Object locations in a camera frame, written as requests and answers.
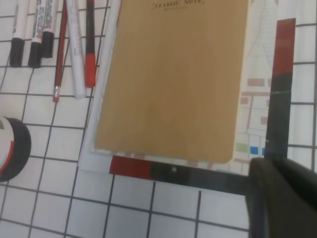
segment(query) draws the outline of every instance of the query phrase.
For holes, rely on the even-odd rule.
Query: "white tile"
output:
[[[139,178],[115,176],[111,202],[115,204],[150,208],[153,182]]]
[[[104,232],[107,206],[74,199],[71,205],[67,233],[101,238]]]
[[[108,202],[112,178],[107,173],[78,170],[74,196]]]
[[[0,238],[27,238],[29,228],[10,222],[0,222]]]
[[[53,94],[54,80],[55,68],[44,67],[35,69],[31,78],[29,93]]]
[[[28,96],[26,99],[23,122],[50,125],[53,120],[55,103],[52,97]]]
[[[39,193],[33,225],[64,232],[69,202],[69,198]]]
[[[50,129],[44,126],[28,125],[27,127],[32,140],[31,156],[44,156]]]
[[[0,213],[1,213],[1,209],[2,209],[2,203],[3,203],[3,198],[4,198],[4,193],[5,193],[5,187],[4,186],[0,186]]]
[[[52,128],[47,157],[78,160],[83,130]]]
[[[288,143],[312,145],[313,106],[291,105]]]
[[[298,1],[296,24],[316,23],[316,0]]]
[[[25,96],[0,95],[0,115],[21,120],[23,114]]]
[[[71,195],[76,168],[76,163],[46,160],[40,191]]]
[[[315,66],[294,65],[292,102],[314,102]]]
[[[36,192],[9,187],[6,191],[2,217],[31,224]]]
[[[104,9],[95,10],[95,35],[100,36],[103,27],[105,16]],[[86,36],[86,11],[79,11],[80,33],[81,36]]]
[[[43,159],[30,157],[23,170],[16,177],[9,181],[9,185],[37,189],[42,165]]]
[[[63,236],[32,228],[30,238],[63,238]]]
[[[312,168],[312,150],[288,147],[287,158],[308,168]]]
[[[200,220],[249,228],[245,197],[231,193],[203,191]]]
[[[198,225],[198,238],[248,238],[248,233],[223,227]]]
[[[1,92],[26,93],[32,70],[30,68],[8,68]]]
[[[89,98],[60,98],[57,104],[54,125],[84,127]]]
[[[15,1],[0,0],[0,16],[14,16]]]
[[[11,43],[10,42],[3,42],[0,44],[0,66],[6,66],[6,63],[8,62],[9,59],[9,54],[10,54],[10,49],[11,49]]]
[[[316,27],[296,27],[294,62],[315,61]]]
[[[162,182],[156,183],[153,211],[195,218],[197,203],[196,189]]]
[[[69,64],[71,65],[70,62],[70,54],[67,54],[66,57],[66,63],[65,64]],[[86,94],[90,95],[90,88],[86,88]],[[64,73],[63,73],[63,80],[61,82],[61,88],[60,88],[60,94],[61,95],[71,95],[74,96],[74,90],[73,90],[73,73],[71,70],[71,67],[66,67],[64,69]]]
[[[0,18],[0,41],[11,40],[14,17]]]
[[[195,223],[172,217],[152,215],[150,238],[193,238]]]
[[[145,238],[149,214],[118,207],[110,207],[106,238]]]

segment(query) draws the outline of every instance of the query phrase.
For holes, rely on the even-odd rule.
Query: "pencil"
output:
[[[55,103],[59,101],[60,87],[61,87],[61,81],[63,76],[62,70],[63,70],[63,60],[64,60],[66,27],[67,27],[67,7],[66,7],[66,0],[64,0],[63,12],[62,12],[61,23],[60,23],[60,31],[59,31],[55,84],[54,84],[54,93],[53,93],[53,102]]]
[[[93,88],[96,84],[95,56],[95,0],[87,0],[86,11],[86,87]]]

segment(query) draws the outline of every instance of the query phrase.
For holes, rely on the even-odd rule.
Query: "brown notebook cover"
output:
[[[248,0],[122,0],[95,147],[232,158]]]

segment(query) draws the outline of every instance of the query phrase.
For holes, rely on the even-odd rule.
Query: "marker cap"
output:
[[[41,67],[41,58],[42,58],[42,44],[38,42],[32,42],[28,65],[32,68]]]
[[[12,38],[10,51],[10,66],[21,67],[23,59],[24,40]]]
[[[54,33],[45,31],[42,37],[42,50],[44,58],[53,57]]]

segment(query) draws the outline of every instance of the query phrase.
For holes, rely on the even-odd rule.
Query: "pen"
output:
[[[31,50],[28,61],[28,65],[32,68],[39,68],[41,66],[45,8],[46,0],[37,0]]]
[[[24,50],[25,29],[30,0],[18,0],[15,6],[13,34],[11,40],[10,66],[21,67]]]
[[[54,32],[56,26],[57,8],[58,0],[47,0],[42,40],[44,58],[53,57]]]
[[[95,0],[87,0],[86,11],[86,87],[96,84]]]
[[[73,88],[76,98],[86,96],[83,49],[80,37],[78,0],[66,0]]]
[[[66,0],[64,0],[63,12],[62,12],[61,23],[60,23],[60,31],[59,31],[56,71],[55,71],[55,84],[54,84],[54,92],[53,92],[53,102],[55,103],[59,101],[61,81],[63,77],[62,70],[63,70],[66,27],[67,27],[67,9],[66,9]]]

